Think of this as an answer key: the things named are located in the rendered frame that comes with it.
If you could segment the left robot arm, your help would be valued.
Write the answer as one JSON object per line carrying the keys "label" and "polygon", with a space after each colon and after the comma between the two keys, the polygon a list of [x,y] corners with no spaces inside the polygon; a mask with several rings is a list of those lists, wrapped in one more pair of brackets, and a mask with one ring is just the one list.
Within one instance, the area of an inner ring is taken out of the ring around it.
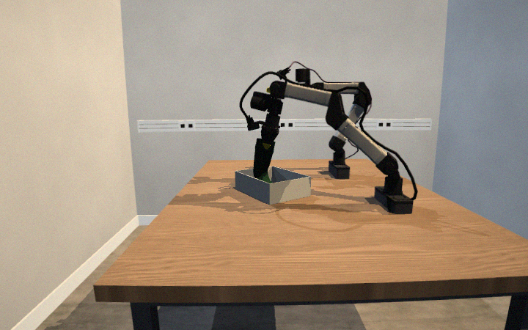
{"label": "left robot arm", "polygon": [[273,81],[270,85],[270,92],[270,95],[254,92],[250,102],[251,108],[260,111],[267,110],[270,115],[278,116],[278,114],[281,114],[283,106],[283,102],[280,99],[285,98],[327,106],[326,123],[350,140],[382,173],[388,175],[385,177],[384,186],[375,186],[375,190],[394,204],[414,204],[412,199],[403,194],[403,179],[398,171],[398,163],[395,157],[379,147],[348,119],[343,102],[341,102],[341,94],[283,81]]}

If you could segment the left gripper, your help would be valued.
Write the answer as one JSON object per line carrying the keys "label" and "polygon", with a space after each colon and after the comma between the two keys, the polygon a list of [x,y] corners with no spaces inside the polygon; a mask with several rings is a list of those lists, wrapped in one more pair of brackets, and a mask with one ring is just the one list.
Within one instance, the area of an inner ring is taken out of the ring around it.
{"label": "left gripper", "polygon": [[279,120],[280,116],[273,116],[270,114],[266,115],[265,119],[265,125],[262,125],[261,130],[261,137],[263,141],[263,146],[265,149],[268,150],[268,148],[271,146],[275,138],[279,134]]}

